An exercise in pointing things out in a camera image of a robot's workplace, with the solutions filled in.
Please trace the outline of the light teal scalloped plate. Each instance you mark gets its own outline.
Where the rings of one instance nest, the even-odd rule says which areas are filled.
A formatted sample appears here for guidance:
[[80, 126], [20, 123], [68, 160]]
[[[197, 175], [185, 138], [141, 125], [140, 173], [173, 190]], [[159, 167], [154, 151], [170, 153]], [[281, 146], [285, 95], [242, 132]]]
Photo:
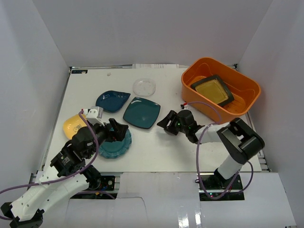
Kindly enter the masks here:
[[132, 134], [127, 130], [122, 141], [104, 142], [99, 146], [99, 155], [106, 159], [116, 159], [123, 156], [132, 145]]

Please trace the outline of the yellow panda dish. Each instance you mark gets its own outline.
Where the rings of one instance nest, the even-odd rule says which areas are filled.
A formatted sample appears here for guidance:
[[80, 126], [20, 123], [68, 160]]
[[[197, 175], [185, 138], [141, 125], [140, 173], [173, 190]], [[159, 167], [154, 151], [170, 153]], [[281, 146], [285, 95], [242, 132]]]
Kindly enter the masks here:
[[67, 139], [71, 140], [78, 130], [85, 126], [86, 123], [78, 114], [76, 114], [63, 123], [63, 132]]

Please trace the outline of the black yellow square plate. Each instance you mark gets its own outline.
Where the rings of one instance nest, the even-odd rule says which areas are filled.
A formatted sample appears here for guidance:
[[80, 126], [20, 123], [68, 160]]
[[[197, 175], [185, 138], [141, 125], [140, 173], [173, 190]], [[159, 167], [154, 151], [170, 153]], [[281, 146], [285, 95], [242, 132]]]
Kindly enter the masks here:
[[190, 87], [203, 97], [221, 107], [234, 101], [232, 92], [219, 75], [212, 75], [201, 79], [191, 84]]

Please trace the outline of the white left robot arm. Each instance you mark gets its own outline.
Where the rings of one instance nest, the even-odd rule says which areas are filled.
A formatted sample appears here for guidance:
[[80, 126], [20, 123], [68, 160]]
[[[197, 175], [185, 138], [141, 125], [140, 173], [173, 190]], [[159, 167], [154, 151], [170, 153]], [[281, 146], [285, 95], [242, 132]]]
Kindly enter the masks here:
[[38, 228], [43, 215], [57, 204], [83, 190], [98, 191], [103, 177], [86, 160], [93, 161], [104, 142], [123, 141], [128, 126], [110, 118], [106, 124], [90, 124], [80, 128], [71, 140], [51, 160], [35, 183], [17, 200], [1, 206], [2, 219], [10, 221], [12, 228]]

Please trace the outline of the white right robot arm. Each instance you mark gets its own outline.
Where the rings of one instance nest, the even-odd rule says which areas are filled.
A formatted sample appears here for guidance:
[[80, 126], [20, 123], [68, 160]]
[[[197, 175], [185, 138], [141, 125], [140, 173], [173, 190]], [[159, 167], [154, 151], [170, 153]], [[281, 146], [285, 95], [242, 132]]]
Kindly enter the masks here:
[[171, 110], [157, 125], [173, 135], [185, 134], [196, 145], [223, 143], [228, 156], [214, 171], [215, 185], [222, 190], [231, 185], [231, 178], [265, 146], [264, 140], [238, 117], [220, 125], [199, 125], [191, 111], [177, 113]]

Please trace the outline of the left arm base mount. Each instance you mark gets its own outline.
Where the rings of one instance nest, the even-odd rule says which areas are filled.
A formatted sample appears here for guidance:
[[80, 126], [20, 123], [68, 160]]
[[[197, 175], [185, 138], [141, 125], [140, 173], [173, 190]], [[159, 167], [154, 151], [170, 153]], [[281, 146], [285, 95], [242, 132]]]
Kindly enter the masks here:
[[86, 178], [86, 182], [89, 184], [88, 188], [82, 190], [76, 195], [72, 196], [72, 199], [88, 199], [88, 200], [110, 200], [115, 199], [115, 176], [101, 174], [93, 165], [90, 165], [87, 169], [80, 173]]

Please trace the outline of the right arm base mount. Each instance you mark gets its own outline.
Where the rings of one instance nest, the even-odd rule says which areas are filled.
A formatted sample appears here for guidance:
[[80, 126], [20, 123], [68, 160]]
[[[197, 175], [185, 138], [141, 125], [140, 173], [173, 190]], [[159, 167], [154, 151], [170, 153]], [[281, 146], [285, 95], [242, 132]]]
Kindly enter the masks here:
[[[232, 178], [230, 178], [227, 182], [224, 184], [220, 182], [218, 179], [214, 177], [213, 174], [202, 174], [201, 175], [202, 182], [206, 188], [207, 193], [210, 195], [210, 198], [205, 194], [203, 188], [200, 187], [199, 179], [195, 180], [195, 183], [199, 186], [199, 199], [201, 202], [203, 201], [212, 201], [211, 198], [219, 196], [229, 185]], [[238, 174], [235, 181], [231, 185], [231, 187], [228, 189], [226, 194], [218, 199], [218, 201], [241, 201], [245, 200], [244, 193], [239, 191], [243, 190], [243, 184], [240, 178], [240, 175]]]

